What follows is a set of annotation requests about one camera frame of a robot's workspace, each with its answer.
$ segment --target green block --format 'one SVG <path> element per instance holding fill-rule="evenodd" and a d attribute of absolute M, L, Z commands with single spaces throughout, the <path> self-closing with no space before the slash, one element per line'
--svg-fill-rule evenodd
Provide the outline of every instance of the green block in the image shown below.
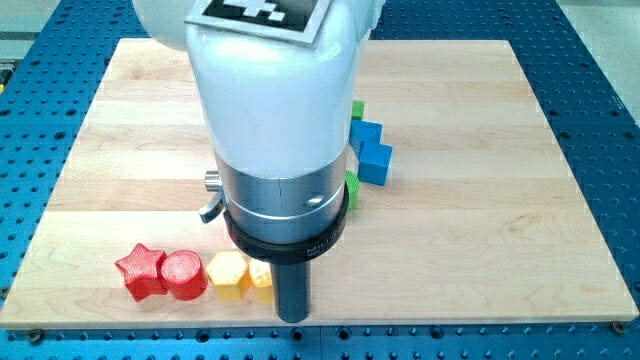
<path fill-rule="evenodd" d="M 347 182 L 347 191 L 349 192 L 349 207 L 347 211 L 353 211 L 358 207 L 358 190 L 360 190 L 360 180 L 358 175 L 350 170 L 347 170 L 347 174 L 344 176 Z"/>
<path fill-rule="evenodd" d="M 362 120 L 364 117 L 364 101 L 353 100 L 351 104 L 351 119 Z"/>

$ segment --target red block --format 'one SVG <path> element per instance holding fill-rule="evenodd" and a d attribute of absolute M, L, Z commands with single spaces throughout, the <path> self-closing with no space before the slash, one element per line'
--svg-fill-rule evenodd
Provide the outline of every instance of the red block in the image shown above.
<path fill-rule="evenodd" d="M 163 250 L 149 250 L 142 244 L 136 244 L 129 256 L 116 261 L 124 277 L 124 285 L 136 301 L 151 294 L 167 293 L 167 287 L 160 278 L 160 266 L 166 258 Z"/>
<path fill-rule="evenodd" d="M 209 284 L 200 256 L 189 250 L 179 250 L 167 256 L 160 272 L 169 292 L 182 301 L 202 295 Z"/>

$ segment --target wooden table surface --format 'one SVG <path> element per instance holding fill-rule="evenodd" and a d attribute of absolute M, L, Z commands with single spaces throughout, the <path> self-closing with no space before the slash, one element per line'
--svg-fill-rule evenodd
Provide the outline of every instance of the wooden table surface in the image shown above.
<path fill-rule="evenodd" d="M 370 41 L 356 85 L 394 146 L 342 239 L 312 263 L 306 325 L 631 320 L 636 305 L 507 42 Z M 118 45 L 0 323 L 20 328 L 283 324 L 209 288 L 136 303 L 113 265 L 137 242 L 231 249 L 203 225 L 215 168 L 188 57 Z"/>

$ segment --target blue cube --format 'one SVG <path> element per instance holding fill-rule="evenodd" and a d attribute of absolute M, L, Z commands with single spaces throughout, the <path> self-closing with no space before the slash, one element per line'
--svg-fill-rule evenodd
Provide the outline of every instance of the blue cube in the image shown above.
<path fill-rule="evenodd" d="M 365 142 L 360 152 L 358 179 L 361 182 L 384 186 L 387 182 L 392 152 L 393 147 L 391 146 L 377 142 Z"/>
<path fill-rule="evenodd" d="M 352 120 L 351 130 L 349 131 L 349 144 L 360 158 L 362 144 L 365 142 L 379 143 L 382 136 L 382 125 L 368 121 Z"/>

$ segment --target yellow block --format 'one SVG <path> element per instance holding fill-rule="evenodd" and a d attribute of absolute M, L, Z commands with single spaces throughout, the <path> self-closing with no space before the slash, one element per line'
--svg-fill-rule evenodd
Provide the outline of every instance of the yellow block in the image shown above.
<path fill-rule="evenodd" d="M 256 287 L 256 297 L 260 302 L 273 301 L 273 284 L 271 282 L 271 265 L 266 262 L 251 259 L 249 261 L 251 282 Z"/>
<path fill-rule="evenodd" d="M 238 251 L 221 251 L 209 265 L 207 274 L 222 301 L 242 300 L 251 287 L 249 266 Z"/>

